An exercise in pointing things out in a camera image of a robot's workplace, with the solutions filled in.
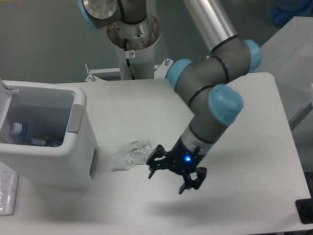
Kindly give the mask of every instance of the plastic bottle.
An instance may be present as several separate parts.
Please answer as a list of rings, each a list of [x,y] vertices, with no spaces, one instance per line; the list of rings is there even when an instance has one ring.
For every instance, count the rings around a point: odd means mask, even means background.
[[[17,144],[23,145],[58,147],[63,143],[60,131],[28,122],[14,122],[11,135]]]

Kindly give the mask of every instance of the clear plastic bag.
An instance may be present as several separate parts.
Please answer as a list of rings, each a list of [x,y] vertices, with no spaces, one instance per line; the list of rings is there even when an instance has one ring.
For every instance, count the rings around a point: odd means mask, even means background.
[[[151,139],[142,139],[123,145],[112,156],[111,171],[128,170],[135,165],[146,164],[155,145]]]

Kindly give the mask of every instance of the blue object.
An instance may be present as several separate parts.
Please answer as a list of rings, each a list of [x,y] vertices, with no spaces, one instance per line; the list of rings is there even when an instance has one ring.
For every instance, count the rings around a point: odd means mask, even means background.
[[[224,84],[219,84],[210,90],[208,106],[219,122],[229,126],[244,107],[244,101],[238,92]]]
[[[96,30],[97,30],[97,27],[94,26],[94,24],[93,24],[92,21],[90,20],[89,16],[87,15],[87,13],[86,13],[86,11],[85,11],[85,9],[84,9],[84,6],[83,6],[83,4],[82,4],[82,1],[81,1],[81,0],[78,0],[77,5],[78,5],[80,11],[81,11],[82,14],[83,14],[83,17],[84,17],[84,19],[85,19],[85,21],[86,21],[86,23],[87,23],[89,29],[90,29],[91,31],[96,31]]]
[[[191,161],[191,157],[189,155],[186,155],[184,157],[185,162],[190,162]]]
[[[294,16],[309,16],[313,8],[313,0],[277,0],[271,17],[280,28]]]
[[[249,51],[250,51],[250,67],[248,72],[254,71],[262,61],[262,52],[259,47],[253,40],[244,40],[244,42],[247,44]]]
[[[167,72],[167,79],[175,92],[176,92],[176,84],[178,82],[180,74],[188,65],[192,63],[193,61],[189,59],[181,59],[175,62],[174,64],[172,64],[172,66],[169,68]]]

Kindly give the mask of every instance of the robotic arm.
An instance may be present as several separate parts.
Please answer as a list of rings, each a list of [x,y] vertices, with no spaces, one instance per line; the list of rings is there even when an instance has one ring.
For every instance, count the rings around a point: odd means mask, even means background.
[[[151,178],[156,170],[169,169],[182,175],[185,189],[199,189],[206,168],[197,167],[214,143],[243,108],[240,95],[224,85],[256,69],[262,54],[252,40],[243,41],[230,23],[218,0],[184,0],[211,56],[200,64],[188,59],[174,63],[168,80],[195,116],[166,152],[158,145],[147,160]],[[191,173],[197,173],[195,180]]]
[[[262,58],[257,44],[238,36],[218,0],[183,2],[211,56],[200,64],[182,59],[169,68],[171,86],[195,116],[171,151],[166,152],[158,145],[147,160],[149,178],[160,169],[183,176],[179,194],[185,189],[199,189],[206,177],[206,168],[198,164],[243,108],[240,95],[224,84],[256,69]],[[79,0],[78,5],[90,29],[108,25],[109,39],[124,51],[145,51],[159,38],[159,23],[147,14],[146,0]],[[130,64],[128,58],[124,65],[120,63],[122,80],[123,77],[148,77],[142,72],[146,59],[138,65]],[[129,71],[123,73],[126,66]],[[153,64],[146,68],[153,71]],[[197,173],[195,180],[190,176],[194,172]]]

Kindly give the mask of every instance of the silver cylinder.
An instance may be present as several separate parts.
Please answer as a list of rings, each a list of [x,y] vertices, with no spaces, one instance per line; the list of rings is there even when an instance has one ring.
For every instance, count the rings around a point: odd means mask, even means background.
[[[117,8],[116,0],[84,0],[84,7],[89,14],[97,19],[107,19]]]
[[[189,126],[187,126],[187,128],[181,135],[181,141],[190,152],[193,152],[196,149],[196,147],[200,147],[199,155],[207,154],[208,151],[213,147],[213,143],[205,143],[199,140],[192,133]]]
[[[237,34],[218,0],[184,0],[184,3],[209,50]]]

